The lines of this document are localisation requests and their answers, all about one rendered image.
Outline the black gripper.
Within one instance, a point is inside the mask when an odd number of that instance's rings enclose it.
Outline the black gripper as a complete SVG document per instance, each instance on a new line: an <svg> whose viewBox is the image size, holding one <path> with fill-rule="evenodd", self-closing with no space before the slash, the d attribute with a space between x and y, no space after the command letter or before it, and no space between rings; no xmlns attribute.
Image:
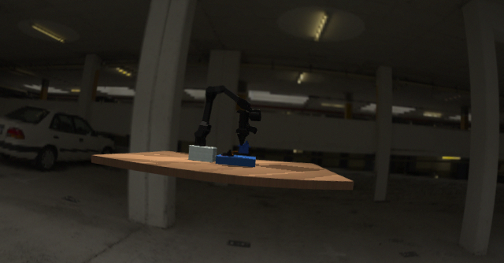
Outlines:
<svg viewBox="0 0 504 263"><path fill-rule="evenodd" d="M237 136L239 138L240 146L242 146L244 144L245 138L250 133L250 132L247 132L248 129L246 130L247 124L249 124L248 120L239 120L239 128L236 129L236 133L239 133L239 134L237 134Z"/></svg>

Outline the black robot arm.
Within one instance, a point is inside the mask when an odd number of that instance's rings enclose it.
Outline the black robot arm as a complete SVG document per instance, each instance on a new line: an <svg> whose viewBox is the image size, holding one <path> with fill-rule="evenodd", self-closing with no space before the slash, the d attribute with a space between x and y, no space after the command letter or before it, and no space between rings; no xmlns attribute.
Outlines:
<svg viewBox="0 0 504 263"><path fill-rule="evenodd" d="M240 108L244 109L241 110L239 109L237 113L240 113L239 119L240 120L252 120L252 121L261 121L261 110L252 110L250 107L250 103L243 99L240 98L237 94L226 88L225 86L217 86L217 87L207 87L206 88L206 104L204 108L204 113L203 113L203 118L201 124L198 126L198 130L195 133L195 144L194 146L206 146L206 136L211 132L211 127L212 125L209 125L209 119L213 107L213 100L217 96L217 94L220 94L221 92L224 92L226 95L228 95L230 98L232 98ZM247 112L247 111L249 112ZM253 132L256 134L257 128L256 127L251 127L250 125L246 125L246 130L248 129L247 132Z"/></svg>

